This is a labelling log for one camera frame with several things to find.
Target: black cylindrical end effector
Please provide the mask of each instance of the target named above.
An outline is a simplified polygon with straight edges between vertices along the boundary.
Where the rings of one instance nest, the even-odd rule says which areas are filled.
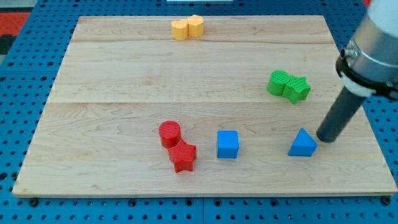
[[[366,97],[357,96],[344,87],[318,128],[318,139],[334,142],[365,99]]]

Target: red cylinder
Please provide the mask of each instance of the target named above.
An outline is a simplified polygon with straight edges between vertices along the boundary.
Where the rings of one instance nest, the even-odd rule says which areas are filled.
[[[181,139],[181,127],[175,121],[165,121],[159,126],[160,142],[166,149],[177,145]]]

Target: wooden plank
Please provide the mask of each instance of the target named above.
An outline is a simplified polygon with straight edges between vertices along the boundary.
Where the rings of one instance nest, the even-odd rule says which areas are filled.
[[[322,16],[205,17],[205,35],[173,40],[181,17],[81,17],[14,186],[18,197],[266,197],[398,191],[364,111],[313,157],[289,157],[342,85]],[[292,105],[267,93],[273,70],[306,76]],[[157,134],[176,120],[197,145],[174,173]],[[239,132],[236,160],[216,132]]]

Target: toy block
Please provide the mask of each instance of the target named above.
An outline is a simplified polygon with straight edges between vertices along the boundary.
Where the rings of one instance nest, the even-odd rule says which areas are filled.
[[[193,171],[193,161],[197,158],[197,147],[180,140],[177,145],[169,149],[169,159],[174,164],[176,173],[187,170]]]
[[[186,19],[172,21],[171,25],[174,39],[185,40],[188,37],[188,21]]]
[[[162,146],[169,149],[180,141],[181,127],[175,121],[165,121],[159,126],[159,135]]]
[[[287,155],[310,157],[315,150],[317,150],[317,147],[317,142],[315,142],[315,140],[307,133],[305,129],[301,128]]]
[[[236,159],[239,150],[237,131],[220,130],[217,132],[217,158]]]
[[[269,77],[267,90],[272,95],[280,96],[289,81],[290,75],[287,72],[282,70],[273,71]]]
[[[311,86],[307,83],[307,78],[298,78],[292,75],[285,86],[282,96],[289,99],[291,103],[296,104],[298,100],[305,100],[310,90]]]
[[[204,22],[202,16],[193,15],[188,18],[188,35],[199,37],[203,34]]]

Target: blue pegboard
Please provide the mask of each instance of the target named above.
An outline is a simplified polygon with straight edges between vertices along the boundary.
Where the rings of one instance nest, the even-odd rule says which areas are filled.
[[[341,49],[365,12],[360,0],[39,0],[0,67],[0,223],[398,223],[398,197],[19,199],[11,194],[79,16],[324,15]],[[398,182],[398,103],[364,103]]]

